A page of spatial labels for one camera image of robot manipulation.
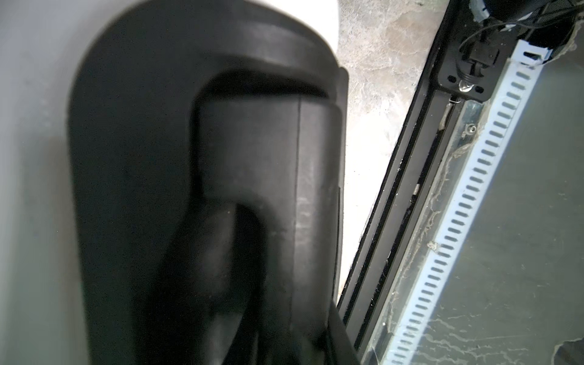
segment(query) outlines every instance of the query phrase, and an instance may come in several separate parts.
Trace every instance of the concrete floor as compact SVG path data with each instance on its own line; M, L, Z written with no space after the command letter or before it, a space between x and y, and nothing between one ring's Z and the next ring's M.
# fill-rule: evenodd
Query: concrete floor
M542 71L413 364L549 365L584 336L582 95L578 48Z
M447 4L339 0L338 59L350 76L339 292Z

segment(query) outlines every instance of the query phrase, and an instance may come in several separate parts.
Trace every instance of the black plastic housing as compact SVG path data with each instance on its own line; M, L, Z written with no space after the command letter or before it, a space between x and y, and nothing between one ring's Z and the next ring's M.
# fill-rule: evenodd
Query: black plastic housing
M244 1L149 1L104 31L68 120L94 365L325 361L347 83Z
M552 0L484 0L492 17L502 22L518 20Z

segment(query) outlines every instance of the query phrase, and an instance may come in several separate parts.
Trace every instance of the screw head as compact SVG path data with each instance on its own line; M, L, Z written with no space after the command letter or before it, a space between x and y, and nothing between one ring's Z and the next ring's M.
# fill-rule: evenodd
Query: screw head
M477 132L477 126L474 124L468 124L465 128L467 134L475 134Z
M469 84L465 80L460 80L460 82L458 83L458 90L462 92L469 92L470 90L472 90L473 87L474 87L473 84Z

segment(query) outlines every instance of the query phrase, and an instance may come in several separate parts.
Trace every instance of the perforated metal strip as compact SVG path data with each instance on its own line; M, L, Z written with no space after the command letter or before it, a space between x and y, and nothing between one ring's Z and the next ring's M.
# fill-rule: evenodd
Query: perforated metal strip
M436 231L426 260L395 327L384 365L408 365L460 253L523 108L549 56L520 41L493 98L487 123L473 146ZM534 59L533 54L540 56Z

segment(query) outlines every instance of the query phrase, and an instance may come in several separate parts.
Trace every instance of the black cable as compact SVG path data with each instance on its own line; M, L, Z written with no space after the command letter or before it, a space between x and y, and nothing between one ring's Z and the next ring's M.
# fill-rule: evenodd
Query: black cable
M544 16L545 11L547 10L547 8L549 8L550 4L551 3L549 2L541 7L541 11L539 11L539 13L537 14L537 17L533 20L533 24L536 24ZM535 31L536 31L535 29L529 29L527 31L527 34L525 34L524 39L528 40L531 37L531 35L533 34L533 32L535 32Z
M577 15L579 12L584 10L584 4L582 5L578 5L578 6L573 6L571 8L568 9L560 9L560 10L556 10L553 12L549 12L546 14L542 14L542 15L537 15L535 17L532 18L527 18L525 20L513 20L511 22L500 22L500 23L495 23L495 24L491 24L491 25L487 25L484 26L482 28L480 28L479 30L477 30L476 32L474 32L473 34L471 34L470 36L468 36L467 38L465 38L461 43L460 46L458 47L458 51L461 51L464 47L464 45L470 41L471 39L473 39L474 37L476 37L477 35L481 34L482 32L484 32L487 29L491 29L491 28L496 28L496 27L500 27L500 26L505 26L505 25L516 25L516 26L520 26L526 29L540 29L540 28L545 28L548 26L551 26L557 22L559 22L560 20L566 19L566 18L570 18L571 16L575 16ZM536 19L539 18L540 16L547 16L547 15L552 15L555 13L560 13L562 12L563 14L548 20L547 22L544 23L539 23L539 24L527 24L525 23L525 21L527 20L532 20L532 19Z

